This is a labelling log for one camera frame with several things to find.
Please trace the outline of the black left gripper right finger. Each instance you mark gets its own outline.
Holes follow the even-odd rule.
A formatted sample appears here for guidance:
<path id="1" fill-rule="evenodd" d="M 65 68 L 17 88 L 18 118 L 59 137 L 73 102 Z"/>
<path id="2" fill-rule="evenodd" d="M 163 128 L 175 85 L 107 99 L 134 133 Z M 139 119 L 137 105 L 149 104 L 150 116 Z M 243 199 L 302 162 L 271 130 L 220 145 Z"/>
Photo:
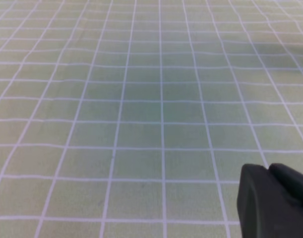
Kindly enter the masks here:
<path id="1" fill-rule="evenodd" d="M 303 174 L 279 163 L 271 164 L 268 170 L 295 204 L 303 209 Z"/>

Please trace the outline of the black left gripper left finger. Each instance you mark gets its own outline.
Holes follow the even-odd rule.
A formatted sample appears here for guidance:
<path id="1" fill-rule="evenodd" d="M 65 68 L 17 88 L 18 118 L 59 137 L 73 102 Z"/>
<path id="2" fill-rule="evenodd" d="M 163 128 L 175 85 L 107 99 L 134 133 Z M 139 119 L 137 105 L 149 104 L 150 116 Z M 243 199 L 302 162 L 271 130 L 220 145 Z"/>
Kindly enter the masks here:
<path id="1" fill-rule="evenodd" d="M 242 166 L 237 197 L 242 237 L 303 238 L 303 209 L 268 169 Z"/>

